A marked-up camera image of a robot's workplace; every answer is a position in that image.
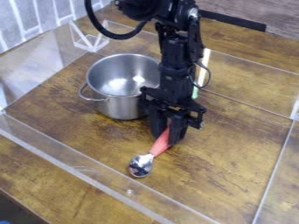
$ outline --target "pot handle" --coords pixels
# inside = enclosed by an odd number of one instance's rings
[[[89,102],[107,102],[108,101],[108,98],[107,99],[93,99],[93,98],[88,98],[84,94],[83,94],[83,91],[85,89],[85,87],[88,86],[88,83],[85,83],[80,89],[79,89],[79,97],[85,100],[85,101],[89,101]]]

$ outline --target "metal spoon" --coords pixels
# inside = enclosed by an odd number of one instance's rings
[[[156,139],[149,154],[132,158],[128,165],[128,171],[136,178],[143,178],[149,174],[153,168],[155,158],[169,148],[168,137],[169,128],[164,130],[163,134]]]

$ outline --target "stainless steel pot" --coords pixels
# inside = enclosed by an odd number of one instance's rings
[[[99,60],[87,74],[79,96],[93,102],[95,110],[105,116],[132,120],[145,115],[139,108],[140,87],[157,88],[160,72],[155,59],[139,54],[117,54]],[[83,94],[89,87],[93,98]]]

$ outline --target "black cable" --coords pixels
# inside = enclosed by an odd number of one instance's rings
[[[115,34],[113,32],[108,31],[105,27],[101,25],[101,23],[97,20],[97,17],[95,15],[93,9],[92,9],[92,3],[91,0],[85,0],[85,10],[88,13],[88,18],[96,29],[101,32],[103,35],[105,35],[111,39],[131,39],[144,28],[147,21],[140,22],[136,26],[135,30],[125,34]]]
[[[205,84],[204,84],[203,86],[199,86],[199,85],[196,84],[196,82],[193,81],[192,77],[189,76],[191,84],[192,84],[196,88],[205,88],[205,87],[209,85],[209,83],[211,83],[211,70],[201,64],[200,61],[196,62],[196,65],[200,66],[200,67],[208,72],[208,76],[209,76],[209,77],[208,77],[208,80],[207,80]]]

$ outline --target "pot rim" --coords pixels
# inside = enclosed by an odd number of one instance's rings
[[[91,74],[91,70],[93,69],[93,67],[95,67],[100,62],[103,62],[104,60],[108,60],[108,59],[115,58],[115,57],[119,57],[119,56],[137,56],[137,57],[143,57],[143,58],[149,59],[149,60],[151,60],[152,62],[155,62],[156,65],[159,66],[157,59],[155,59],[155,58],[152,58],[152,57],[149,57],[149,56],[145,56],[145,55],[143,55],[143,54],[137,54],[137,53],[119,53],[119,54],[113,54],[113,55],[111,55],[111,56],[104,57],[104,58],[100,59],[97,62],[95,62],[95,64],[93,64],[93,65],[91,66],[91,68],[88,69],[88,72],[87,72],[87,83],[88,83],[88,87],[89,87],[97,94],[104,95],[104,96],[108,97],[108,98],[133,98],[133,97],[140,96],[141,93],[140,93],[140,94],[133,94],[133,95],[112,95],[112,94],[104,94],[104,93],[101,93],[100,91],[97,91],[97,90],[93,88],[93,86],[89,84],[89,74]]]

